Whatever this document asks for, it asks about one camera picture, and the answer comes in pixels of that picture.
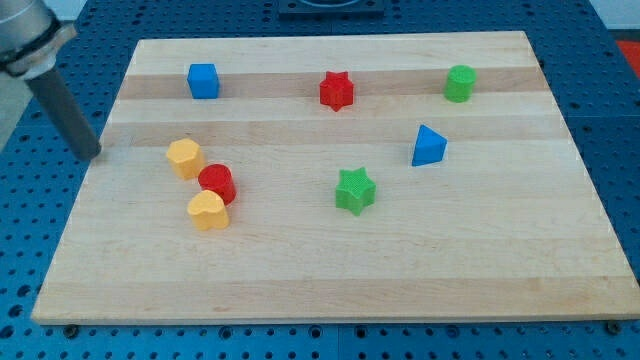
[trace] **wooden board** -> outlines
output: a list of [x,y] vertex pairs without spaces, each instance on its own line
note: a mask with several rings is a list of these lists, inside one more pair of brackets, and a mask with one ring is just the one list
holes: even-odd
[[[191,63],[221,98],[192,100]],[[477,69],[472,100],[442,96]],[[353,106],[318,101],[349,70]],[[419,124],[449,139],[413,168]],[[233,171],[231,226],[199,232],[172,173],[190,136]],[[43,324],[637,318],[640,291],[522,32],[145,40],[47,274]],[[336,209],[365,166],[375,205]]]

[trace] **green star block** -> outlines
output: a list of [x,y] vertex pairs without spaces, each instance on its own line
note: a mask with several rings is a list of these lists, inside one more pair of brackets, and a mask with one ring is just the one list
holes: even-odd
[[376,183],[367,176],[363,167],[349,171],[340,170],[340,183],[336,187],[336,207],[351,210],[360,216],[362,209],[376,201]]

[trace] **blue cube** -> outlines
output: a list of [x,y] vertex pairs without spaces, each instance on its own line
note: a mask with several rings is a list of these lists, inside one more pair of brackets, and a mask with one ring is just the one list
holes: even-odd
[[191,64],[187,82],[194,99],[217,99],[220,89],[218,73],[213,64]]
[[418,139],[413,150],[411,166],[420,166],[442,161],[447,147],[447,139],[437,132],[420,125]]

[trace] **red star block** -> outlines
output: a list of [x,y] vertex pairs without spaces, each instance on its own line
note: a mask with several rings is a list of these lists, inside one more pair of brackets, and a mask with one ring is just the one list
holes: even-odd
[[327,77],[320,83],[320,103],[338,111],[353,104],[353,83],[348,72],[327,71]]

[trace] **red cylinder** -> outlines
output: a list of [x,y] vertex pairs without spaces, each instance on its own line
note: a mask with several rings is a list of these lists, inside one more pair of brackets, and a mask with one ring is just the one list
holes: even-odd
[[202,169],[198,175],[198,183],[202,190],[211,190],[220,195],[225,205],[229,205],[236,198],[231,170],[222,164],[213,164]]

